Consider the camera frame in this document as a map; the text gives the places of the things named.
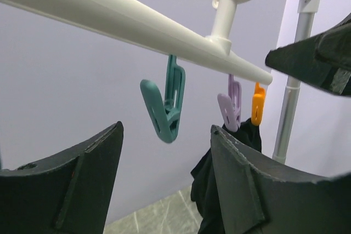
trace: white wall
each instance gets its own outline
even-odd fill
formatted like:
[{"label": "white wall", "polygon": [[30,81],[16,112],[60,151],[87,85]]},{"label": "white wall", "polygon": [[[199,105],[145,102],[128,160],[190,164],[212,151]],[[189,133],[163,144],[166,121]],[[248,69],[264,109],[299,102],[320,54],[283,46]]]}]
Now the white wall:
[{"label": "white wall", "polygon": [[[278,46],[293,42],[298,0],[287,0]],[[312,34],[335,26],[351,12],[351,0],[321,0]],[[263,152],[272,156],[287,77],[273,71],[261,125]],[[351,100],[302,84],[286,164],[332,176],[351,170]]]},{"label": "white wall", "polygon": [[[139,0],[205,36],[212,0]],[[239,6],[234,50],[258,66],[276,46],[285,0]],[[227,76],[189,63],[178,139],[161,142],[140,93],[143,78],[164,91],[167,56],[0,5],[0,143],[3,164],[16,168],[55,154],[120,120],[124,144],[107,222],[191,183],[190,171],[221,125],[217,94]],[[243,118],[254,83],[242,82]]]}]

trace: clothespin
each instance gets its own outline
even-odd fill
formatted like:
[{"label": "clothespin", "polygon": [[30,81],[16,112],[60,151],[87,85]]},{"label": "clothespin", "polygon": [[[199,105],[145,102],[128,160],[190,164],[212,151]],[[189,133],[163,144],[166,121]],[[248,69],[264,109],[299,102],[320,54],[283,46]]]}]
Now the clothespin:
[{"label": "clothespin", "polygon": [[234,80],[233,75],[228,77],[228,95],[220,93],[217,100],[225,127],[236,132],[240,128],[241,84]]},{"label": "clothespin", "polygon": [[177,57],[168,57],[165,100],[157,85],[144,79],[140,90],[157,136],[168,144],[178,136],[185,87],[185,71],[177,65]]},{"label": "clothespin", "polygon": [[256,82],[254,87],[254,95],[252,97],[252,112],[251,112],[251,123],[255,126],[259,126],[262,121],[263,107],[265,100],[265,90],[259,86]]}]

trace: tile floor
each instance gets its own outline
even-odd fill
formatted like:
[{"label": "tile floor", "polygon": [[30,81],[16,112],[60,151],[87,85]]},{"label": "tile floor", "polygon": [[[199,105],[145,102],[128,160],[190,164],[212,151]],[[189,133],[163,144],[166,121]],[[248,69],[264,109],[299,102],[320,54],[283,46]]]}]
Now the tile floor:
[{"label": "tile floor", "polygon": [[106,226],[104,234],[197,234],[202,217],[190,200],[191,187]]}]

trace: yellow-orange clip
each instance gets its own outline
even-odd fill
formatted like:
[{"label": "yellow-orange clip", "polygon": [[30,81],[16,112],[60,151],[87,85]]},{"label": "yellow-orange clip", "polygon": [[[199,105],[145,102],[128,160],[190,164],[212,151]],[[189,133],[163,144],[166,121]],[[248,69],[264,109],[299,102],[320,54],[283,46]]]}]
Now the yellow-orange clip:
[{"label": "yellow-orange clip", "polygon": [[265,100],[265,90],[259,86],[256,82],[254,87],[254,95],[252,97],[252,112],[251,112],[251,123],[255,126],[259,126],[262,121],[263,107]]}]

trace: teal clothespin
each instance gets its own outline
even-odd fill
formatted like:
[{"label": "teal clothespin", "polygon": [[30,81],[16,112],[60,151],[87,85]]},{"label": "teal clothespin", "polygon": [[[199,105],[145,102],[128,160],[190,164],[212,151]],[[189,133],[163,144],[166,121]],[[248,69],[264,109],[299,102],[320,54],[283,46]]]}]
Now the teal clothespin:
[{"label": "teal clothespin", "polygon": [[177,65],[177,57],[168,57],[165,100],[157,85],[144,79],[140,90],[157,136],[170,144],[178,136],[185,87],[185,71]]}]

